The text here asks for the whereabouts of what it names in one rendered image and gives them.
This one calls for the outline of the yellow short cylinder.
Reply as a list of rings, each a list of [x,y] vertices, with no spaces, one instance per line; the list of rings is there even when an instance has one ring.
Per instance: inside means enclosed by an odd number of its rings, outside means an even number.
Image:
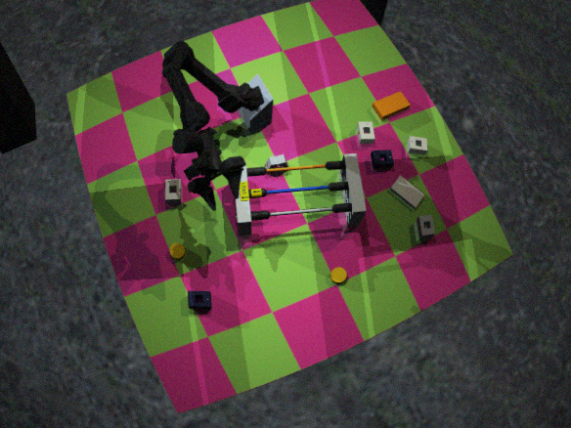
[[[332,270],[330,274],[330,279],[332,282],[340,284],[345,281],[347,277],[346,271],[340,267],[336,267]]]
[[[175,243],[170,246],[170,254],[174,260],[181,260],[185,256],[186,250],[182,244]]]

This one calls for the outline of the orange flat block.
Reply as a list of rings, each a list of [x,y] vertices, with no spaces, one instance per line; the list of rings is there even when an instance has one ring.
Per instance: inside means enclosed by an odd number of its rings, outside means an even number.
[[[410,104],[401,92],[373,102],[373,109],[381,120],[409,109]]]

